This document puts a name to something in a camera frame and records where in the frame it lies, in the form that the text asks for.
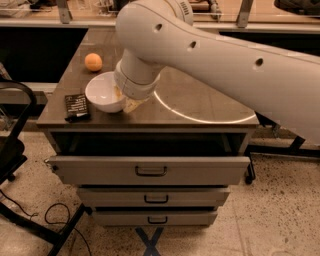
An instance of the white bowl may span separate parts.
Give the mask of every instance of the white bowl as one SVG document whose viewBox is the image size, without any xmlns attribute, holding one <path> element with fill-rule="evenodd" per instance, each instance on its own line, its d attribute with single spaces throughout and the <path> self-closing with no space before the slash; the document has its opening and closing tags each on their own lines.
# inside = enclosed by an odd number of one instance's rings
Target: white bowl
<svg viewBox="0 0 320 256">
<path fill-rule="evenodd" d="M 85 91 L 87 99 L 106 113 L 119 112 L 126 106 L 126 97 L 117 88 L 113 73 L 106 72 L 96 76 L 88 83 Z"/>
</svg>

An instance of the cabinet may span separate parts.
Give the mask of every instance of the cabinet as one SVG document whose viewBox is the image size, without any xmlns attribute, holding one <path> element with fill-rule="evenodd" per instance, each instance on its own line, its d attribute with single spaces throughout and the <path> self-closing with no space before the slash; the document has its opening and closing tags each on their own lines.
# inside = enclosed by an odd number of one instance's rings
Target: cabinet
<svg viewBox="0 0 320 256">
<path fill-rule="evenodd" d="M 83 65 L 94 49 L 111 71 L 121 55 L 112 28 L 92 28 L 38 119 L 54 147 L 53 171 L 78 187 L 101 225 L 210 225 L 250 162 L 244 156 L 258 125 L 252 110 L 190 76 L 165 68 L 146 103 L 67 123 L 64 97 L 84 93 L 97 74 Z"/>
</svg>

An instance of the drawer handle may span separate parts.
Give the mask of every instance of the drawer handle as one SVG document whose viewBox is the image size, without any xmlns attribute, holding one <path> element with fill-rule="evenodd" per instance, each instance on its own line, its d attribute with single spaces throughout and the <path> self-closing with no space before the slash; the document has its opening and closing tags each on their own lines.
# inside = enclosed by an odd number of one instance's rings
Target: drawer handle
<svg viewBox="0 0 320 256">
<path fill-rule="evenodd" d="M 167 167 L 159 167 L 159 168 L 142 168 L 136 166 L 136 175 L 144 176 L 144 177 L 162 177 L 167 174 Z"/>
<path fill-rule="evenodd" d="M 166 224 L 168 222 L 168 217 L 148 217 L 148 222 L 153 225 Z"/>
<path fill-rule="evenodd" d="M 148 198 L 147 195 L 144 196 L 144 201 L 147 203 L 147 204 L 165 204 L 165 203 L 168 203 L 169 201 L 169 196 L 166 195 L 165 198 L 155 198 L 155 197 L 151 197 L 151 198 Z"/>
</svg>

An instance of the black chair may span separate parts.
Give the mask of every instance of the black chair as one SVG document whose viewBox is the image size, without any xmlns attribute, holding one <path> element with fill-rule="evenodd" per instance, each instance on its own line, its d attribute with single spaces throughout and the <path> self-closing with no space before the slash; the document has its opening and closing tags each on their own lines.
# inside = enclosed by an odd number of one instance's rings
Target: black chair
<svg viewBox="0 0 320 256">
<path fill-rule="evenodd" d="M 24 92 L 30 100 L 17 118 L 9 135 L 0 136 L 0 184 L 2 184 L 7 179 L 12 181 L 14 177 L 13 173 L 27 160 L 27 157 L 23 155 L 24 145 L 18 139 L 18 136 L 36 106 L 37 99 L 32 90 L 26 85 L 16 81 L 6 80 L 2 77 L 0 77 L 0 89 L 20 90 Z"/>
<path fill-rule="evenodd" d="M 25 148 L 24 144 L 18 137 L 37 103 L 32 90 L 20 82 L 6 80 L 0 76 L 0 90 L 2 89 L 18 89 L 29 97 L 30 102 L 15 121 L 9 135 L 0 136 L 0 185 L 7 179 L 12 181 L 14 172 L 27 160 L 27 157 L 23 154 Z M 10 222 L 27 229 L 33 235 L 53 244 L 53 247 L 48 254 L 50 256 L 57 255 L 84 213 L 84 210 L 85 207 L 81 204 L 70 222 L 68 222 L 60 232 L 54 232 L 30 219 L 20 216 L 0 202 L 0 215 L 4 216 Z"/>
</svg>

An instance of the drawer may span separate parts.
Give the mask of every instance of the drawer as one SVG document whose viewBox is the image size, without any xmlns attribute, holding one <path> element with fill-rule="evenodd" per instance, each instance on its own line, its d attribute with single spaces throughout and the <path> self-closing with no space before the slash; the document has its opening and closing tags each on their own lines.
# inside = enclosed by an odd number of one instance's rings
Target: drawer
<svg viewBox="0 0 320 256">
<path fill-rule="evenodd" d="M 238 184 L 248 157 L 54 156 L 49 163 L 63 183 L 76 185 Z"/>
<path fill-rule="evenodd" d="M 87 207 L 222 206 L 229 188 L 79 188 Z"/>
<path fill-rule="evenodd" d="M 216 211 L 104 211 L 93 212 L 92 217 L 101 226 L 181 226 L 211 225 Z"/>
</svg>

